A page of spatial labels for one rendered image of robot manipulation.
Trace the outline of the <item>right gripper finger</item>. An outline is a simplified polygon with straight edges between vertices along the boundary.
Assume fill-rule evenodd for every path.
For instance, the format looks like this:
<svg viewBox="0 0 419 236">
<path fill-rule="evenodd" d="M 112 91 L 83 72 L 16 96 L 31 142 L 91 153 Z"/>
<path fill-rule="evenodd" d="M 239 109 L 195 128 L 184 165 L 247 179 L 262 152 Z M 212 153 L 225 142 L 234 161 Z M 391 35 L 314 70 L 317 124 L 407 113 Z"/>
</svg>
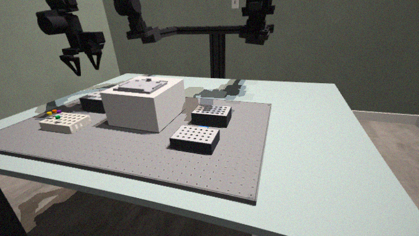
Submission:
<svg viewBox="0 0 419 236">
<path fill-rule="evenodd" d="M 69 66 L 77 76 L 81 76 L 80 58 L 79 57 L 60 58 L 60 59 L 67 66 Z M 74 62 L 77 71 L 75 70 L 75 68 L 73 67 L 73 65 L 69 61 L 73 61 Z"/>
<path fill-rule="evenodd" d="M 96 52 L 96 53 L 92 53 L 92 54 L 86 54 L 86 55 L 90 59 L 90 62 L 92 63 L 92 65 L 94 66 L 94 68 L 96 70 L 98 70 L 99 69 L 99 63 L 100 63 L 101 56 L 102 56 L 102 51 Z M 97 56 L 96 64 L 94 62 L 94 59 L 93 59 L 93 56 L 92 55 L 96 55 Z"/>
</svg>

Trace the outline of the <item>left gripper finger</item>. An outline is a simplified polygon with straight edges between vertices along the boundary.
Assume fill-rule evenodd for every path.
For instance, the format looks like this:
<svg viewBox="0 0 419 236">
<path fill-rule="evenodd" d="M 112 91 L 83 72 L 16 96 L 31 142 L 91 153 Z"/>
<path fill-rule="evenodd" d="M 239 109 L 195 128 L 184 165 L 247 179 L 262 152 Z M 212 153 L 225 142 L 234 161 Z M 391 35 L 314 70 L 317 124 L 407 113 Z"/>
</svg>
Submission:
<svg viewBox="0 0 419 236">
<path fill-rule="evenodd" d="M 257 34 L 256 34 L 256 39 L 258 39 L 260 28 L 262 27 L 262 24 L 264 22 L 265 17 L 266 17 L 266 15 L 264 15 L 264 16 L 258 16 L 258 18 L 257 18 Z"/>
<path fill-rule="evenodd" d="M 250 16 L 250 20 L 251 20 L 251 24 L 253 26 L 254 34 L 255 34 L 255 38 L 256 38 L 256 34 L 257 34 L 257 16 Z"/>
</svg>

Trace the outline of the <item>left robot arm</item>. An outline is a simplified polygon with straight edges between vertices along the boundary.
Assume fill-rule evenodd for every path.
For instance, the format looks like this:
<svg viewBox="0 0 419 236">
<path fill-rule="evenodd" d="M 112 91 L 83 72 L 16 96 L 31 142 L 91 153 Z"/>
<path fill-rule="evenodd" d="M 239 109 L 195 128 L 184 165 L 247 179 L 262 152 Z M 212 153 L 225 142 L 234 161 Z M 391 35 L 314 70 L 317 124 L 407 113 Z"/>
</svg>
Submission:
<svg viewBox="0 0 419 236">
<path fill-rule="evenodd" d="M 271 5 L 272 5 L 272 0 L 246 0 L 246 7 L 249 7 L 249 10 L 252 10 L 252 11 L 258 11 L 259 9 L 262 8 L 262 6 L 271 6 Z M 269 33 L 270 27 L 266 27 L 265 23 L 266 23 L 266 20 L 264 19 L 262 27 L 260 28 L 259 35 L 267 35 Z M 241 33 L 254 34 L 254 29 L 251 24 L 250 16 L 246 22 L 246 25 L 243 25 L 241 27 Z"/>
</svg>

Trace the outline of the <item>cream tube rack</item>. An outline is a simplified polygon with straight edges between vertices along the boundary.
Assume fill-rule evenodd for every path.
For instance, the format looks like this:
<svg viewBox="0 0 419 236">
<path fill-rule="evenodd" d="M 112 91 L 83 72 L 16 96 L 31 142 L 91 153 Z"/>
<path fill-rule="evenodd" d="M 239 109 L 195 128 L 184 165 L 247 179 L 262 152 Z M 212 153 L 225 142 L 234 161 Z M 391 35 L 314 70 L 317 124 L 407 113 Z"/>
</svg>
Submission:
<svg viewBox="0 0 419 236">
<path fill-rule="evenodd" d="M 62 116 L 63 117 L 60 118 L 62 123 L 59 124 L 55 119 L 55 116 L 53 116 L 53 119 L 47 118 L 40 121 L 39 124 L 41 129 L 73 134 L 92 123 L 91 118 L 88 115 L 62 112 Z"/>
</svg>

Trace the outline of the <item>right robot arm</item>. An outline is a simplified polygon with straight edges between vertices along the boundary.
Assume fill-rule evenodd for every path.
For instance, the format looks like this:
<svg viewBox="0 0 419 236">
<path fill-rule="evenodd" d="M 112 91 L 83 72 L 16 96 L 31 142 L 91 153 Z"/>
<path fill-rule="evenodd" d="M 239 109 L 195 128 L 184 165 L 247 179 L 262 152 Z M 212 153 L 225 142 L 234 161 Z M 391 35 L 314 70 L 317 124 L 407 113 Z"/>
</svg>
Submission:
<svg viewBox="0 0 419 236">
<path fill-rule="evenodd" d="M 105 38 L 103 32 L 82 32 L 79 18 L 72 13 L 79 11 L 76 0 L 45 0 L 51 10 L 36 12 L 37 23 L 47 35 L 65 34 L 67 32 L 73 48 L 85 48 L 92 46 L 101 50 L 104 47 Z M 116 12 L 120 16 L 128 16 L 131 31 L 127 35 L 143 34 L 152 30 L 147 27 L 141 16 L 141 4 L 139 0 L 113 0 Z M 68 15 L 68 16 L 64 16 Z M 69 26 L 69 27 L 68 27 Z"/>
</svg>

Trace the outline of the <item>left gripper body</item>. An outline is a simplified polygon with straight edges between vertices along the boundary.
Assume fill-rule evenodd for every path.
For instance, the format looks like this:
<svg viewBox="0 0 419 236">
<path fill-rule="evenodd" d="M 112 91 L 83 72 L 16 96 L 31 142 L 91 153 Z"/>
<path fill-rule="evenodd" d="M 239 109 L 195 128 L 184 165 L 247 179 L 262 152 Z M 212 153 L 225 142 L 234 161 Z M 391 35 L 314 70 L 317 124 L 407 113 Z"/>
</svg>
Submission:
<svg viewBox="0 0 419 236">
<path fill-rule="evenodd" d="M 270 11 L 272 10 L 272 11 Z M 274 6 L 262 6 L 258 11 L 251 11 L 249 7 L 242 7 L 242 16 L 264 16 L 266 14 L 274 14 Z"/>
</svg>

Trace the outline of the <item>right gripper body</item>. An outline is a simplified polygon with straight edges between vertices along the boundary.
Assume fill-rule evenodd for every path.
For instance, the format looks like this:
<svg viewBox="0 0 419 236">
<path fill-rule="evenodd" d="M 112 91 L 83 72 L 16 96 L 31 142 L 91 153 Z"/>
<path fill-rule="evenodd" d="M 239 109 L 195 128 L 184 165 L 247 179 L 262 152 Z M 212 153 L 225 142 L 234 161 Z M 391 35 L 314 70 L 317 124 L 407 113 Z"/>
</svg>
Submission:
<svg viewBox="0 0 419 236">
<path fill-rule="evenodd" d="M 95 52 L 100 52 L 101 51 L 101 50 L 96 50 L 92 46 L 85 47 L 85 48 L 73 48 L 72 45 L 71 45 L 70 39 L 68 37 L 68 34 L 73 34 L 73 33 L 78 33 L 78 31 L 65 33 L 66 36 L 67 36 L 68 42 L 70 44 L 70 48 L 62 49 L 63 55 L 60 55 L 59 56 L 60 58 L 71 58 L 74 55 L 79 54 L 80 52 L 85 52 L 85 54 L 90 54 L 90 53 L 95 53 Z"/>
</svg>

